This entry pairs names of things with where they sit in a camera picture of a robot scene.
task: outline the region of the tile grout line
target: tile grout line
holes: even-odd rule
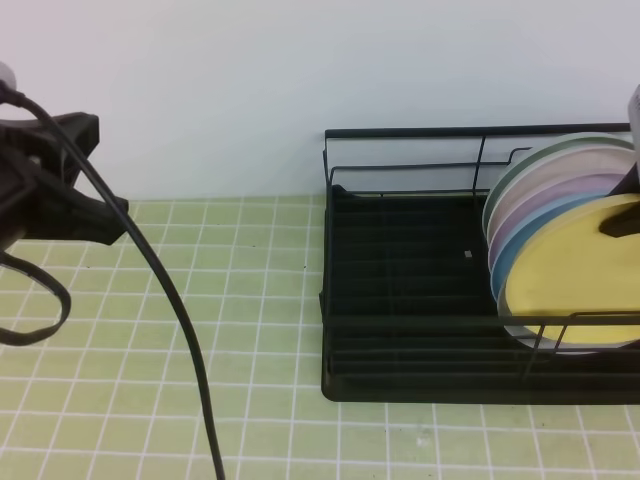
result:
[[[135,212],[133,212],[132,217],[135,218],[137,216],[137,213],[140,210],[140,203],[136,204],[136,208],[135,208]],[[115,402],[115,398],[118,392],[118,387],[120,384],[120,380],[122,379],[122,373],[124,372],[124,368],[125,365],[127,363],[127,360],[129,358],[129,353],[131,351],[131,345],[133,345],[133,341],[135,339],[136,336],[136,332],[138,330],[138,322],[137,320],[140,319],[140,316],[142,314],[142,310],[144,308],[144,304],[147,301],[147,297],[146,297],[146,293],[149,291],[149,285],[151,283],[153,279],[153,274],[151,275],[151,277],[149,278],[149,280],[147,281],[147,288],[145,289],[145,294],[143,294],[142,297],[142,302],[140,303],[140,308],[138,309],[138,315],[136,317],[136,322],[133,324],[133,328],[131,329],[131,335],[129,337],[129,342],[127,343],[127,348],[124,351],[124,355],[122,356],[122,360],[120,361],[120,368],[118,369],[118,375],[116,377],[116,380],[113,384],[113,391],[111,392],[111,397],[109,398],[109,405],[107,406],[107,411],[104,414],[104,419],[102,421],[102,425],[100,427],[100,433],[98,435],[98,441],[96,443],[96,451],[93,453],[93,455],[91,456],[91,462],[89,463],[89,469],[87,470],[87,480],[89,480],[93,474],[93,469],[95,468],[95,463],[96,460],[98,458],[98,451],[100,451],[100,446],[102,445],[102,441],[104,440],[104,433],[107,429],[107,423],[109,422],[109,419],[112,418],[112,414],[111,414],[111,410],[113,409],[113,404]],[[100,315],[97,316],[98,318],[96,318],[96,323],[99,321],[100,319]]]
[[[540,450],[540,440],[538,439],[538,429],[536,427],[536,420],[533,416],[533,407],[531,405],[527,405],[527,410],[529,413],[529,423],[531,424],[531,433],[533,434],[533,446],[536,449],[536,457],[538,459],[538,468],[540,468],[540,476],[542,480],[546,478],[546,473],[544,471],[544,463],[542,461],[542,451]]]
[[[42,260],[41,265],[44,265],[47,263],[47,260],[49,259],[49,254],[51,253],[51,250],[53,250],[53,246],[54,246],[54,242],[50,242],[47,245],[47,250],[45,252],[44,258]],[[34,288],[35,288],[35,281],[32,281],[31,284],[29,285],[29,290],[27,290],[27,292],[25,293],[24,296],[24,300],[22,301],[22,304],[20,305],[20,309],[18,310],[18,313],[16,315],[15,321],[13,322],[13,326],[12,329],[15,330],[18,326],[18,322],[22,319],[22,313],[24,312],[24,309],[27,306],[27,303],[29,301],[29,297],[31,296],[31,293],[33,292]],[[2,443],[2,445],[0,446],[0,459],[4,456],[4,451],[7,447],[7,445],[9,444],[9,438],[11,437],[11,435],[13,434],[13,430],[15,429],[16,424],[18,423],[18,419],[20,417],[20,414],[22,412],[22,409],[24,408],[24,404],[27,401],[27,397],[29,396],[29,391],[31,390],[31,386],[33,385],[34,379],[36,379],[36,372],[38,371],[38,369],[40,368],[40,363],[42,362],[42,357],[44,357],[44,353],[45,353],[45,349],[41,347],[39,347],[40,353],[38,354],[38,358],[35,362],[35,364],[33,365],[33,370],[31,371],[31,375],[29,376],[29,380],[27,381],[27,385],[25,386],[24,392],[22,394],[22,398],[20,399],[20,403],[18,404],[18,409],[15,412],[15,415],[11,421],[11,425],[9,426],[9,430],[7,431],[6,437],[4,439],[4,442]]]
[[[489,479],[494,479],[493,461],[491,459],[491,446],[489,445],[489,432],[487,432],[487,420],[484,415],[484,405],[480,404],[480,422],[482,425],[482,434],[484,436],[485,454],[487,455],[487,466],[489,467]]]
[[[165,231],[162,235],[162,241],[164,241],[164,239],[167,236],[167,232],[169,231],[169,225],[171,224],[171,217],[173,216],[175,205],[176,205],[176,202],[171,202],[171,206],[169,207],[169,219],[167,220],[167,225],[165,226]],[[161,243],[160,246],[158,247],[158,257],[160,257],[160,253],[162,252],[162,247],[163,245]],[[146,289],[147,292],[151,288],[152,281],[153,281],[153,274],[151,275],[151,277],[149,278],[149,281],[147,282],[147,289]],[[178,336],[179,328],[180,328],[180,324],[176,322],[176,325],[173,328],[173,336],[171,338],[171,343],[169,345],[169,352],[167,353],[167,358],[162,368],[162,377],[160,380],[160,384],[158,385],[158,391],[156,392],[156,398],[153,404],[153,411],[151,413],[149,427],[147,428],[147,435],[145,436],[145,439],[144,439],[144,447],[142,449],[142,454],[140,455],[140,460],[138,461],[138,468],[136,470],[136,479],[139,479],[140,475],[142,474],[142,467],[144,466],[144,456],[147,453],[147,450],[149,449],[151,434],[153,432],[153,426],[156,420],[156,414],[158,412],[158,405],[160,404],[160,398],[162,397],[162,389],[164,387],[164,381],[167,376],[167,371],[169,370],[169,363],[171,362],[171,354],[173,352],[173,346],[176,343],[176,338]]]
[[[580,424],[580,431],[582,432],[584,448],[587,451],[587,461],[589,462],[589,468],[591,469],[591,476],[593,477],[593,480],[598,480],[598,474],[596,473],[591,446],[589,445],[589,437],[587,436],[587,433],[584,429],[584,420],[582,418],[582,412],[580,411],[580,405],[576,405],[576,412],[578,413],[578,423]]]
[[[309,267],[309,240],[311,238],[311,212],[313,208],[309,204],[307,212],[307,239],[304,252],[304,271],[302,275],[302,295],[304,296],[305,289],[307,288],[307,270]],[[289,446],[287,448],[287,471],[285,474],[285,480],[291,478],[291,455],[293,452],[293,431],[296,418],[296,402],[297,402],[297,390],[298,390],[298,370],[300,368],[300,344],[302,342],[302,319],[304,317],[304,301],[300,299],[300,317],[298,319],[298,344],[296,347],[296,366],[293,373],[293,399],[291,403],[291,425],[289,426]]]
[[[273,206],[273,217],[272,217],[272,224],[271,224],[271,234],[269,236],[269,251],[267,252],[267,268],[269,267],[269,262],[271,261],[271,246],[273,245],[273,237],[274,237],[274,233],[275,233],[275,226],[276,226],[276,215],[278,212],[278,198],[276,198],[276,201],[274,203]],[[257,356],[257,352],[258,352],[258,342],[260,341],[260,329],[262,328],[262,317],[264,315],[264,304],[265,304],[265,297],[266,297],[266,293],[267,293],[267,284],[269,281],[269,275],[265,272],[264,274],[264,283],[262,285],[262,300],[260,303],[260,314],[258,315],[258,327],[257,327],[257,331],[256,331],[256,342],[253,348],[253,361],[251,362],[251,374],[249,376],[249,387],[247,390],[247,405],[245,407],[245,412],[244,412],[244,419],[245,422],[242,426],[242,435],[240,437],[240,456],[242,456],[243,452],[244,452],[244,440],[245,440],[245,436],[247,434],[247,419],[249,418],[249,409],[251,408],[251,392],[253,390],[253,377],[255,375],[256,372],[256,359],[258,358]],[[242,462],[238,462],[238,465],[236,466],[236,480],[240,480],[240,471],[242,470]]]
[[[124,254],[124,243],[122,243],[120,246],[120,252],[118,253],[118,260],[116,262],[116,265],[118,265],[120,263],[120,260],[122,259],[122,256]],[[85,245],[85,250],[84,253],[82,255],[82,258],[80,259],[80,263],[78,264],[78,271],[75,273],[73,281],[71,282],[71,285],[73,284],[73,282],[76,280],[78,272],[80,271],[80,269],[82,268],[82,262],[84,261],[84,258],[87,254],[87,252],[89,251],[89,244],[87,243]],[[71,397],[73,396],[73,391],[75,389],[76,386],[76,380],[78,379],[78,376],[80,375],[80,370],[82,369],[82,365],[84,363],[84,359],[87,355],[87,352],[90,349],[90,345],[91,345],[91,341],[93,340],[93,335],[96,331],[96,327],[98,325],[98,318],[100,318],[100,314],[102,313],[102,310],[104,308],[104,305],[107,301],[107,297],[109,296],[109,292],[111,290],[111,286],[113,284],[113,279],[116,276],[116,269],[113,270],[113,272],[111,273],[111,276],[109,277],[109,283],[107,284],[107,288],[105,289],[105,291],[103,292],[103,296],[102,296],[102,300],[100,301],[100,306],[98,308],[98,314],[96,315],[96,321],[95,323],[91,326],[91,331],[89,332],[89,336],[87,337],[87,343],[85,345],[84,350],[82,351],[82,353],[80,354],[80,358],[78,360],[78,366],[76,367],[73,379],[71,380],[71,386],[69,388],[69,391],[67,392],[67,396],[65,398],[64,401],[64,405],[62,406],[62,410],[60,413],[64,414],[67,411],[67,408],[69,407],[69,402],[71,401]],[[64,419],[64,415],[59,415],[58,416],[58,421],[56,422],[56,426],[53,430],[53,434],[51,435],[51,440],[49,442],[49,448],[47,449],[47,453],[45,454],[44,460],[42,461],[42,465],[40,467],[40,471],[38,473],[38,480],[42,479],[42,476],[44,475],[44,471],[47,467],[47,463],[49,461],[49,457],[51,454],[51,451],[53,450],[53,446],[55,445],[55,441],[58,437],[58,432],[60,431],[60,426],[62,425],[62,421]]]
[[[211,203],[209,203],[209,202],[207,202],[205,204],[204,217],[202,219],[202,226],[200,227],[200,233],[198,235],[198,244],[200,244],[200,241],[202,240],[202,232],[204,232],[204,227],[207,224],[207,215],[209,213],[209,205],[211,205]],[[233,237],[233,243],[234,244],[231,246],[231,251],[229,252],[229,265],[228,265],[228,268],[227,268],[227,277],[225,279],[224,291],[223,292],[227,291],[227,285],[229,284],[229,275],[230,275],[230,271],[231,271],[231,262],[233,262],[233,251],[235,249],[235,242],[236,242],[236,239],[237,239],[238,230],[239,230],[239,226],[240,226],[240,214],[241,214],[241,212],[242,212],[242,206],[240,206],[238,208],[238,217],[237,217],[237,223],[236,223],[236,230],[235,230],[234,237]],[[195,260],[196,260],[196,257],[194,256],[193,257],[193,264],[191,265],[192,267],[195,266]],[[187,279],[187,286],[185,287],[185,292],[188,291],[190,282],[191,282],[191,275]],[[220,328],[220,317],[222,316],[223,307],[224,307],[224,296],[222,297],[222,301],[220,302],[220,311],[218,312],[216,328],[215,328],[215,331],[214,331],[214,334],[213,334],[213,343],[211,345],[211,350],[209,350],[209,361],[208,361],[207,366],[206,366],[207,381],[209,379],[209,374],[211,372],[211,366],[213,365],[213,356],[215,355],[216,343],[217,343],[217,340],[218,340],[218,331],[219,331],[219,328]],[[211,399],[211,409],[213,410],[213,398]],[[195,458],[196,448],[198,446],[198,435],[200,433],[200,424],[201,423],[202,423],[202,407],[200,407],[200,411],[198,412],[198,414],[196,416],[196,428],[195,428],[194,433],[193,433],[193,442],[191,444],[191,454],[189,455],[189,463],[187,464],[187,470],[185,472],[185,478],[186,479],[188,479],[191,476],[191,469],[193,468],[193,459]]]

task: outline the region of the dish rack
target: dish rack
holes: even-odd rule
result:
[[[640,312],[500,317],[491,295],[481,213],[488,139],[628,132],[628,124],[327,130],[322,391],[334,401],[500,404],[640,403],[640,342],[622,348],[560,347],[570,326],[640,325]],[[478,139],[475,161],[330,166],[333,140]],[[343,188],[338,172],[469,169],[468,188],[387,191]],[[505,325],[539,326],[513,337]],[[540,347],[561,326],[554,348]],[[518,339],[534,341],[534,347]]]

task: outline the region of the green tile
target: green tile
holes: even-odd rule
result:
[[[129,352],[122,371],[124,380],[160,380],[166,353]]]
[[[76,383],[67,412],[107,413],[115,383]]]
[[[56,244],[51,248],[45,265],[49,267],[75,267],[80,265],[84,249],[84,245]]]
[[[42,472],[43,480],[85,480],[91,465],[91,455],[52,452]]]
[[[100,450],[108,452],[140,453],[149,431],[146,418],[107,418]]]
[[[337,425],[295,424],[291,455],[294,458],[335,459],[337,438]]]
[[[79,348],[84,347],[93,325],[91,322],[67,320],[64,326],[49,339],[50,347]]]
[[[36,376],[45,378],[73,378],[82,352],[64,350],[45,350],[38,366]]]
[[[236,245],[266,248],[271,242],[271,227],[238,227]]]
[[[168,350],[176,325],[171,323],[144,323],[137,325],[131,348],[135,350]]]
[[[124,352],[105,352],[89,350],[82,366],[79,378],[92,380],[115,380],[124,359]]]
[[[103,419],[98,417],[63,417],[53,447],[64,450],[95,450],[102,422]]]
[[[235,270],[266,270],[269,250],[258,247],[236,247],[231,268]]]
[[[142,307],[142,295],[113,295],[104,299],[100,318],[104,320],[136,320]]]
[[[581,434],[538,433],[545,468],[589,469],[589,457]]]
[[[275,227],[272,246],[274,248],[307,248],[307,228]]]
[[[260,318],[261,305],[260,298],[227,297],[224,300],[220,320],[223,322],[257,322]]]
[[[322,353],[322,328],[302,327],[300,333],[301,353]]]
[[[249,422],[244,437],[243,455],[249,457],[286,457],[289,450],[289,425]]]
[[[231,247],[204,247],[196,252],[195,269],[226,269],[231,262]]]
[[[303,272],[305,270],[305,255],[304,250],[272,250],[269,258],[269,270]]]
[[[435,434],[429,427],[393,427],[389,442],[392,462],[437,463]]]
[[[0,361],[0,377],[30,377],[40,352],[5,348]]]
[[[291,385],[296,370],[294,356],[261,355],[256,360],[253,383]]]
[[[2,302],[0,302],[0,317],[17,316],[25,297],[24,293],[3,293]]]
[[[209,390],[216,418],[244,417],[248,387],[210,385]]]
[[[200,237],[200,226],[170,225],[164,237],[164,243],[195,245]]]
[[[240,469],[240,480],[282,480],[286,477],[287,464],[264,460],[243,460]]]
[[[186,458],[145,457],[138,480],[182,479],[187,473],[188,465],[189,460]]]
[[[336,466],[327,463],[293,462],[289,469],[289,480],[326,480],[328,478],[335,478],[335,476]]]
[[[45,242],[17,242],[11,249],[11,255],[34,265],[41,265],[48,249],[49,245]]]
[[[192,419],[156,418],[151,427],[150,453],[190,453],[196,423]]]
[[[291,418],[293,389],[253,387],[251,390],[250,418]]]
[[[236,227],[206,226],[200,236],[201,245],[233,245]]]
[[[79,270],[71,288],[79,292],[106,292],[110,280],[110,270]]]
[[[381,465],[340,465],[340,480],[387,478],[387,467]]]
[[[6,451],[0,456],[0,478],[36,480],[44,457],[44,452]]]
[[[216,352],[209,379],[212,382],[249,383],[253,359],[250,355]]]
[[[436,480],[437,478],[438,470],[433,467],[391,467],[391,480]]]
[[[624,405],[582,405],[578,408],[585,430],[630,430]]]
[[[71,382],[47,382],[34,380],[25,398],[23,411],[60,412],[67,400]]]
[[[240,224],[271,225],[274,210],[272,205],[244,205],[240,214]]]
[[[343,422],[384,423],[384,403],[344,403]]]
[[[176,287],[176,290],[178,290],[178,293],[184,293],[187,288],[187,282],[189,281],[191,272],[186,270],[168,270],[168,272],[173,285]],[[165,295],[164,289],[155,276],[151,277],[151,283],[149,284],[149,293]]]
[[[140,320],[175,321],[176,314],[166,296],[149,295],[144,298]]]
[[[158,415],[197,415],[200,411],[198,389],[191,385],[164,385],[160,391]]]
[[[203,353],[205,365],[209,364],[209,354]],[[167,365],[168,382],[195,382],[193,360],[189,352],[172,353]]]
[[[122,256],[118,268],[148,268],[147,261],[135,245],[125,245],[122,247]]]
[[[58,415],[21,414],[9,437],[9,447],[49,448]]]
[[[236,225],[239,219],[239,205],[209,205],[205,223],[207,225]]]
[[[327,400],[320,389],[301,388],[296,393],[296,420],[338,420],[338,404]]]
[[[531,428],[527,405],[485,405],[484,419],[487,427]]]
[[[170,203],[142,203],[134,219],[137,223],[168,223]]]
[[[143,270],[118,270],[113,276],[111,291],[115,293],[145,293],[151,272]]]
[[[342,426],[342,460],[380,461],[386,458],[387,440],[383,428]]]
[[[531,432],[489,432],[491,462],[500,467],[537,467],[538,454]]]
[[[111,411],[116,415],[151,415],[157,394],[158,385],[120,383]]]
[[[302,295],[304,275],[293,272],[269,272],[267,275],[267,296]]]
[[[218,321],[222,299],[215,297],[187,297],[185,304],[191,320],[194,322],[213,323]]]
[[[478,431],[439,430],[440,463],[448,465],[486,465],[484,434]]]
[[[229,274],[229,295],[262,295],[265,274],[262,272],[231,272]]]
[[[136,478],[140,459],[137,456],[103,455],[96,456],[91,480],[113,480]]]
[[[262,325],[259,352],[295,353],[298,349],[298,327]]]
[[[533,405],[536,428],[580,430],[578,410],[573,405]]]
[[[196,295],[222,295],[227,283],[226,272],[191,273],[191,281],[187,293]]]
[[[165,268],[191,268],[195,253],[195,246],[163,246],[160,251],[160,260]]]
[[[216,348],[224,351],[253,352],[255,350],[257,325],[220,325]]]
[[[17,410],[24,392],[27,389],[27,380],[2,380],[2,395],[0,395],[0,410]]]
[[[321,373],[320,357],[300,357],[298,360],[298,385],[320,385]]]
[[[302,300],[299,298],[265,298],[262,311],[263,323],[300,322]]]
[[[71,315],[69,315],[69,318],[97,318],[103,298],[104,295],[101,293],[75,293],[71,303]]]
[[[593,464],[600,470],[638,470],[638,451],[631,435],[587,436]]]
[[[91,347],[127,348],[134,322],[96,322]]]

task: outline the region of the plate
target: plate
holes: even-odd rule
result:
[[[528,215],[564,197],[584,193],[592,193],[604,197],[613,190],[623,178],[624,175],[619,173],[597,173],[580,177],[569,176],[569,178],[567,178],[565,176],[554,179],[534,190],[532,194],[520,202],[515,203],[505,214],[493,233],[491,232],[490,223],[489,231],[487,232],[487,242],[490,246],[495,243],[499,245],[504,244],[505,239],[516,225],[522,222]]]
[[[606,133],[576,133],[571,135],[563,135],[557,137],[551,144],[530,150],[529,153],[519,162],[512,163],[502,174],[496,185],[493,187],[482,212],[482,228],[486,235],[487,226],[489,224],[489,218],[493,212],[493,208],[502,195],[504,189],[509,185],[519,173],[531,166],[538,160],[552,155],[554,153],[566,150],[572,147],[579,147],[582,145],[613,145],[620,148],[626,148],[633,150],[633,145],[626,140],[622,140],[613,135]]]
[[[640,194],[594,200],[541,228],[521,249],[506,281],[513,315],[640,310],[640,235],[613,238],[602,220],[640,202]],[[537,327],[527,327],[537,333]],[[557,340],[562,327],[547,327]],[[574,326],[568,343],[611,345],[640,338],[638,325]]]
[[[600,196],[596,194],[577,194],[556,200],[522,220],[505,239],[504,244],[493,242],[488,255],[493,298],[498,298],[498,293],[509,275],[511,266],[527,240],[554,218],[598,198]]]
[[[518,174],[504,189],[489,219],[487,238],[489,226],[500,223],[513,205],[536,189],[590,173],[619,173],[624,176],[635,161],[633,150],[600,145],[567,149],[541,159]]]

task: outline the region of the black cord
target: black cord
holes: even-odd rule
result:
[[[15,92],[6,88],[2,81],[0,81],[0,103],[6,101],[7,103],[16,107],[24,108],[31,112],[42,124],[49,130],[49,132],[60,142],[60,144],[67,150],[69,155],[76,161],[80,170],[86,175],[94,188],[98,191],[100,196],[104,199],[105,203],[113,210],[118,221],[131,236],[133,243],[136,244],[144,258],[149,263],[151,270],[158,278],[160,285],[164,289],[173,310],[176,312],[182,331],[184,332],[189,351],[191,352],[191,358],[193,360],[193,366],[196,372],[196,380],[198,383],[198,390],[200,390],[200,401],[202,403],[202,416],[204,419],[204,426],[207,431],[207,438],[209,440],[209,448],[211,449],[211,456],[213,458],[213,466],[216,472],[216,478],[218,480],[225,480],[224,468],[222,465],[222,455],[220,453],[220,446],[218,445],[218,438],[216,435],[215,424],[213,420],[213,412],[211,407],[211,393],[209,392],[209,383],[207,381],[207,370],[205,367],[202,352],[200,351],[200,345],[198,344],[198,337],[193,328],[193,324],[189,319],[189,314],[180,299],[180,294],[176,290],[171,277],[167,273],[166,269],[160,262],[160,259],[149,245],[149,242],[144,237],[138,226],[131,219],[127,211],[120,206],[116,200],[115,195],[109,188],[109,186],[102,179],[100,174],[95,170],[93,165],[89,162],[87,157],[82,153],[80,148],[73,143],[73,141],[67,136],[67,134],[60,128],[56,121],[37,103],[29,98],[25,97],[20,92]]]

